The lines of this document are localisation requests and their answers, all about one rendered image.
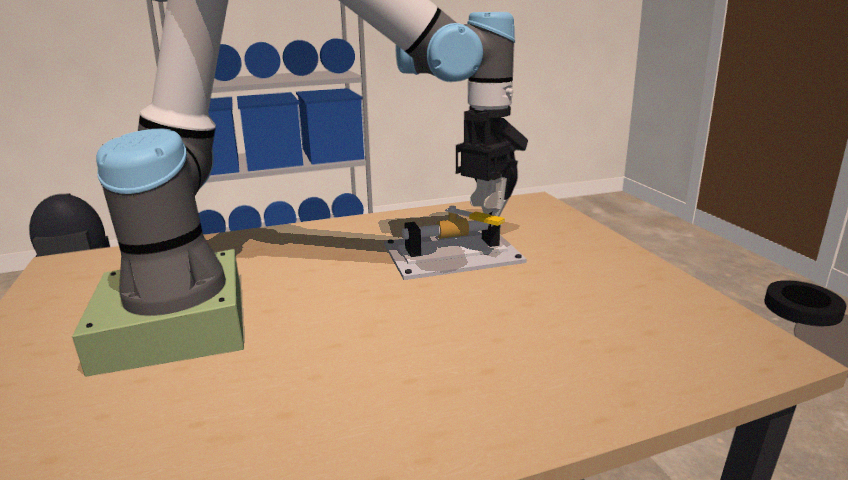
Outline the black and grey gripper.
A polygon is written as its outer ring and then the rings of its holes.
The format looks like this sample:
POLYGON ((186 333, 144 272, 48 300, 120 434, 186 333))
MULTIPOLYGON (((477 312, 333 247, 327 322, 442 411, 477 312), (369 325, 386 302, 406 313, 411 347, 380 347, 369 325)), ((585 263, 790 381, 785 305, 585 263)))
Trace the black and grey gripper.
POLYGON ((477 183, 470 204, 481 206, 483 213, 498 217, 518 179, 516 149, 499 132, 501 117, 509 115, 511 106, 479 111, 470 105, 469 110, 464 111, 464 143, 456 145, 456 174, 474 178, 477 183), (458 167, 459 152, 461 166, 458 167))

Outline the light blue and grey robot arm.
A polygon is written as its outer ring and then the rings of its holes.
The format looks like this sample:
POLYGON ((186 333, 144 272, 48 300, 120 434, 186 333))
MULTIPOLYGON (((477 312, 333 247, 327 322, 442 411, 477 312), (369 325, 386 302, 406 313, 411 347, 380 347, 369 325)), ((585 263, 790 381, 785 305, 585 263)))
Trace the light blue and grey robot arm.
MULTIPOLYGON (((339 1, 396 44, 400 72, 469 78, 475 110, 512 104, 509 12, 472 12, 459 24, 430 0, 339 1)), ((183 311, 226 283, 195 195, 214 165, 216 125, 208 111, 227 6, 228 0, 167 0, 152 103, 140 111, 138 131, 106 142, 96 155, 121 252, 119 294, 132 314, 183 311)))

